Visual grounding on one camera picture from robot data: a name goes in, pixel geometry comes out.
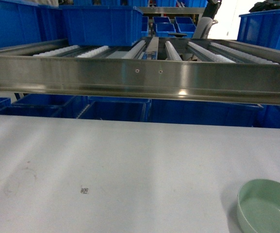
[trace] metal rail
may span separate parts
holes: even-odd
[[[203,7],[139,7],[144,14],[203,14]]]
[[[142,40],[150,44],[151,38]],[[190,41],[204,49],[214,42],[279,65],[165,61],[166,41],[179,54],[188,53]],[[31,51],[30,56],[12,56],[10,51],[26,54],[27,48],[0,50],[0,91],[280,104],[280,51],[179,38],[154,39],[154,51],[156,42],[159,60],[33,57]],[[34,53],[40,48],[36,45]]]

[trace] light green plastic bowl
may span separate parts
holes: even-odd
[[[244,184],[237,215],[244,233],[280,233],[280,183],[252,180]]]

